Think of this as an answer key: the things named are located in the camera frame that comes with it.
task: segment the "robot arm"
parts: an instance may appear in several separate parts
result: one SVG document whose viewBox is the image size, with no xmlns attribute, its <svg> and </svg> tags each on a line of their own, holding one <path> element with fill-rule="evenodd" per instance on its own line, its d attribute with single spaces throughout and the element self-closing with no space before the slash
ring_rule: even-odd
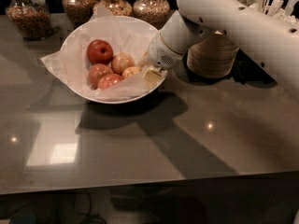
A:
<svg viewBox="0 0 299 224">
<path fill-rule="evenodd" d="M 237 0 L 177 0 L 178 11 L 149 45 L 149 60 L 163 69 L 180 63 L 189 47 L 218 30 L 273 79 L 299 92 L 297 27 Z"/>
</svg>

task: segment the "floor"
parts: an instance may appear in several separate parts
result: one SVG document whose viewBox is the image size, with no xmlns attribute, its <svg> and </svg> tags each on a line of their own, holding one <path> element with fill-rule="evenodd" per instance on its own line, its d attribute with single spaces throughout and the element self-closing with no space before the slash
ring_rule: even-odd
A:
<svg viewBox="0 0 299 224">
<path fill-rule="evenodd" d="M 298 175 L 221 178 L 3 195 L 0 224 L 292 224 L 298 208 Z"/>
</svg>

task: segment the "jar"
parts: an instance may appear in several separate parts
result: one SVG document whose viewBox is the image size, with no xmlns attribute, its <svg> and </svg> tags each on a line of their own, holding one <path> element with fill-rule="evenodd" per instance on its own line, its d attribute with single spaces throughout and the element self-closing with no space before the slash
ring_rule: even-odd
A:
<svg viewBox="0 0 299 224">
<path fill-rule="evenodd" d="M 98 0 L 62 0 L 64 13 L 76 29 L 93 15 L 93 6 Z"/>
<path fill-rule="evenodd" d="M 52 33 L 50 12 L 45 0 L 11 0 L 6 15 L 26 40 L 41 40 Z"/>
<path fill-rule="evenodd" d="M 126 0 L 100 0 L 93 8 L 93 12 L 98 7 L 105 7 L 109 9 L 115 16 L 133 16 L 133 9 L 131 4 Z"/>
<path fill-rule="evenodd" d="M 136 0 L 133 4 L 134 16 L 158 30 L 167 22 L 169 11 L 170 6 L 167 0 Z"/>
</svg>

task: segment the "table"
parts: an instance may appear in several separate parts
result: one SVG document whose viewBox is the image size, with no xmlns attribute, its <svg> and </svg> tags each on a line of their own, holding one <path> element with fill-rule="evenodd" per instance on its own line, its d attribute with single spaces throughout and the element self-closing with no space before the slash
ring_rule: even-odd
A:
<svg viewBox="0 0 299 224">
<path fill-rule="evenodd" d="M 299 170 L 299 104 L 280 84 L 190 82 L 181 65 L 138 102 L 89 102 L 38 60 L 72 31 L 52 24 L 29 42 L 0 16 L 0 194 Z"/>
</svg>

